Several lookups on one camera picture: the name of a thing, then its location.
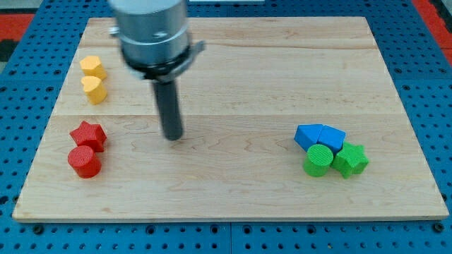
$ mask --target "blue pentagon block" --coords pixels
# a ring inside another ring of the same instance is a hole
[[[322,129],[323,124],[298,125],[294,138],[295,142],[307,152],[312,145],[317,144]]]
[[[323,126],[317,143],[330,148],[333,154],[336,155],[342,149],[344,139],[344,131],[333,128],[331,126]]]

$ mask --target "green cylinder block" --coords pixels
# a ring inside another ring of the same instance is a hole
[[[304,171],[313,177],[324,176],[333,162],[333,152],[325,145],[312,145],[304,159]]]

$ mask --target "yellow hexagon block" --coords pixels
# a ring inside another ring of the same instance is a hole
[[[102,62],[98,56],[87,56],[80,61],[80,67],[86,76],[95,76],[104,80],[107,77]]]
[[[107,96],[107,90],[102,84],[102,80],[95,76],[85,76],[82,78],[83,91],[88,97],[88,101],[93,104],[101,103]]]

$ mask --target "green block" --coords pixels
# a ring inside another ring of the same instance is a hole
[[[324,176],[333,162],[333,152],[325,145],[312,145],[303,162],[304,171],[313,177]]]
[[[331,167],[338,170],[344,179],[352,174],[361,174],[369,163],[363,145],[344,142],[343,148],[335,156]]]

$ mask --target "toy block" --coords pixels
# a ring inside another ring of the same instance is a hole
[[[336,155],[341,149],[345,139],[345,132],[331,126],[323,126],[317,144],[327,146]]]
[[[102,167],[94,150],[87,145],[72,149],[68,155],[68,163],[78,176],[84,179],[97,175]]]
[[[107,77],[102,62],[98,56],[87,56],[80,61],[80,67],[86,76],[95,76],[104,80]]]
[[[304,171],[313,177],[324,176],[333,162],[333,153],[325,145],[312,145],[304,159]]]
[[[102,84],[100,78],[94,76],[83,77],[82,80],[83,91],[88,97],[88,101],[93,104],[99,104],[107,97],[107,90]]]
[[[361,174],[369,163],[363,145],[344,142],[343,148],[335,156],[331,167],[338,170],[344,179],[352,174]]]
[[[323,124],[298,125],[294,140],[307,152],[312,145],[317,144],[322,128]]]
[[[107,136],[100,124],[90,124],[83,121],[77,129],[70,132],[70,135],[77,146],[87,145],[94,152],[104,152],[104,142]]]

